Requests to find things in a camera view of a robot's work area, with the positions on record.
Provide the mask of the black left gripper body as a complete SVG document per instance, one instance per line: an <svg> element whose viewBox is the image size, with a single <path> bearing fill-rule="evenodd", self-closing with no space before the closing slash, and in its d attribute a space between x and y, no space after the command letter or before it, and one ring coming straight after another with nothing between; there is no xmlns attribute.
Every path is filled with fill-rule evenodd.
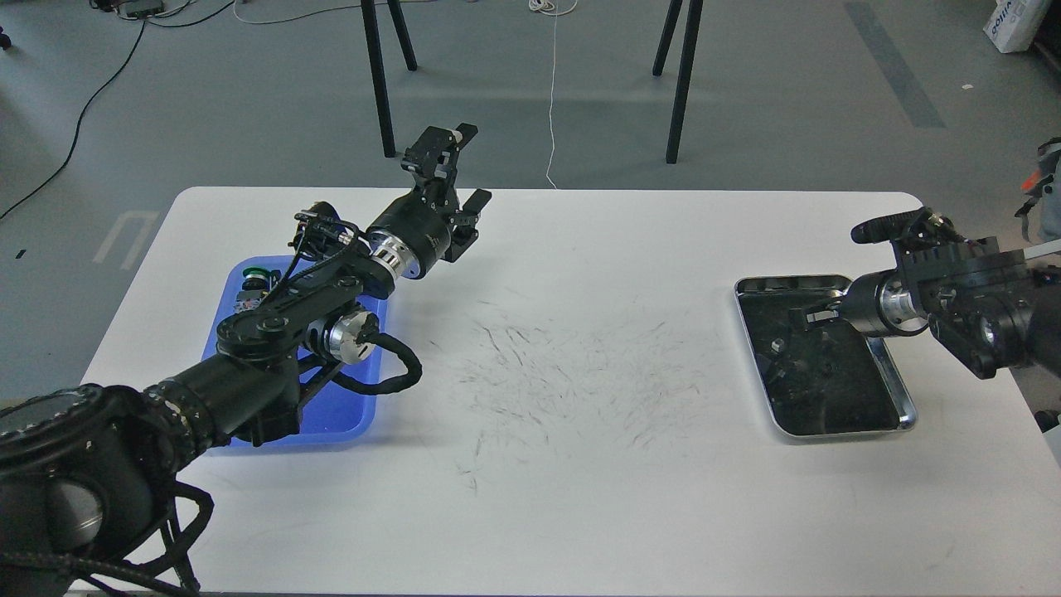
<svg viewBox="0 0 1061 597"><path fill-rule="evenodd" d="M422 279L440 260L458 260L455 220L458 198L452 189L410 192L398 197L369 226L369 257L394 279Z"/></svg>

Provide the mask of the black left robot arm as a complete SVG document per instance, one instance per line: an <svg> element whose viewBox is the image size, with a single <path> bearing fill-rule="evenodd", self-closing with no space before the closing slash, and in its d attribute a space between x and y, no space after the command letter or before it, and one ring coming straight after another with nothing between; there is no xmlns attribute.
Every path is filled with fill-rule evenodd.
<svg viewBox="0 0 1061 597"><path fill-rule="evenodd" d="M383 332L364 296L387 299L479 238L492 194L455 182L477 126L429 126L401 160L414 180L360 230L331 204L296 215L294 257L266 294L216 326L215 355L143 390L85 383L2 411L2 593L63 596L120 580L197 596L189 550L215 503L177 475L210 449L298 434L329 383L359 396L416 385L413 349Z"/></svg>

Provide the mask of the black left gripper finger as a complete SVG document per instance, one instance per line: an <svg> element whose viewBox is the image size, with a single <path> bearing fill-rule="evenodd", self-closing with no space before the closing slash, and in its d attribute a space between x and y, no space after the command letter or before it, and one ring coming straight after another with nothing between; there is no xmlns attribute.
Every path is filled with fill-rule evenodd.
<svg viewBox="0 0 1061 597"><path fill-rule="evenodd" d="M448 218L450 227L450 245L443 252L443 260L455 262L480 238L477 223L482 209L492 199L492 192L475 189L471 196L463 203L454 215Z"/></svg>
<svg viewBox="0 0 1061 597"><path fill-rule="evenodd" d="M412 175L417 199L434 208L458 208L455 182L460 151L477 136L479 127L460 124L455 129L428 126L405 150L401 166Z"/></svg>

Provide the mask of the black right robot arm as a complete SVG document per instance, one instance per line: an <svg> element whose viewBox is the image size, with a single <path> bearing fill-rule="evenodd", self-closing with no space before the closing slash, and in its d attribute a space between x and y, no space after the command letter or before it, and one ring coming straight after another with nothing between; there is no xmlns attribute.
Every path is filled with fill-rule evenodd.
<svg viewBox="0 0 1061 597"><path fill-rule="evenodd" d="M996 239L892 241L892 269L864 274L837 298L792 308L799 330L848 323L865 337L930 332L979 379L1060 367L1059 273L1028 265L1045 245L1003 252Z"/></svg>

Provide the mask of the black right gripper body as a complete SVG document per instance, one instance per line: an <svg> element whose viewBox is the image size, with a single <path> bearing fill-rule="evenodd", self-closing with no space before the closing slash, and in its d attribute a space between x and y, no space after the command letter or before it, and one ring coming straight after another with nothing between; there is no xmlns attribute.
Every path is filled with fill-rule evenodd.
<svg viewBox="0 0 1061 597"><path fill-rule="evenodd" d="M853 280L841 300L841 317L866 337L912 337L928 328L898 273L871 273Z"/></svg>

